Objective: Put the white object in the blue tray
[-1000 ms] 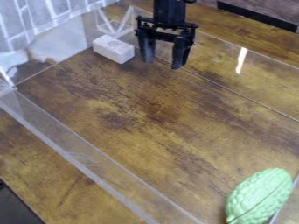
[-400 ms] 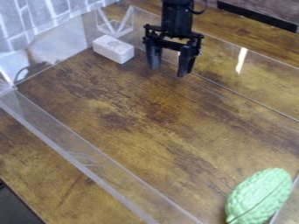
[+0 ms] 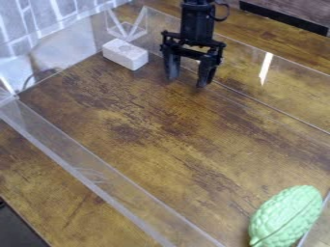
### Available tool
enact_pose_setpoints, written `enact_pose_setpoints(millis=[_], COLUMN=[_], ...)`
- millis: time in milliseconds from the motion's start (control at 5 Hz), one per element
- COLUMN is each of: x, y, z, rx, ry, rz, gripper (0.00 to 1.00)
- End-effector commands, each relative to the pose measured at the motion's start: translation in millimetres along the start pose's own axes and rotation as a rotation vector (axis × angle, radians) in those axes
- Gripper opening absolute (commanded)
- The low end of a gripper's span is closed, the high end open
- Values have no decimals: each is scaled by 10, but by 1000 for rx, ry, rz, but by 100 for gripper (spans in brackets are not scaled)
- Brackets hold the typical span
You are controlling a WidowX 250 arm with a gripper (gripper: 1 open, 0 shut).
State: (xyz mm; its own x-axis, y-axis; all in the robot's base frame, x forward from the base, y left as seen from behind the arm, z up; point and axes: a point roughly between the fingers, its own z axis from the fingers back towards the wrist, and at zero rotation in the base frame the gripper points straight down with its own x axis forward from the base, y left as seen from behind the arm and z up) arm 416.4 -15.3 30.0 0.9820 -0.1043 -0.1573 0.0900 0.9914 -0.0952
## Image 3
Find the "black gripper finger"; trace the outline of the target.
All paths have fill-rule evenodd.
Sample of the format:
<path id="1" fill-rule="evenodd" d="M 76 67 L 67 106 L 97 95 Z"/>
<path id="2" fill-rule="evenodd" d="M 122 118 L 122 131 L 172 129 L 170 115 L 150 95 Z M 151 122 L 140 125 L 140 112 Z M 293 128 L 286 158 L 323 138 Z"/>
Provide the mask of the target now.
<path id="1" fill-rule="evenodd" d="M 203 88 L 211 83 L 218 66 L 222 63 L 219 54 L 206 53 L 200 57 L 199 71 L 198 71 L 198 88 Z"/>
<path id="2" fill-rule="evenodd" d="M 170 48 L 163 51 L 164 56 L 164 73 L 168 80 L 175 79 L 179 76 L 180 70 L 180 56 L 174 53 Z"/>

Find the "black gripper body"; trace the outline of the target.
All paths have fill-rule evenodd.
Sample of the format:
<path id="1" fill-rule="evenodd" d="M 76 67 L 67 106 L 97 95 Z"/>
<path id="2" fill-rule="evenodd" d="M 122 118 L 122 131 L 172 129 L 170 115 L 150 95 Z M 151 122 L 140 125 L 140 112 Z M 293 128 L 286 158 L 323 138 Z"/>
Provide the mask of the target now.
<path id="1" fill-rule="evenodd" d="M 216 15 L 216 6 L 227 8 L 226 0 L 183 0 L 180 4 L 180 31 L 162 31 L 162 52 L 170 48 L 180 57 L 199 60 L 206 53 L 222 57 L 226 44 L 212 39 L 214 22 L 222 22 L 227 15 Z"/>

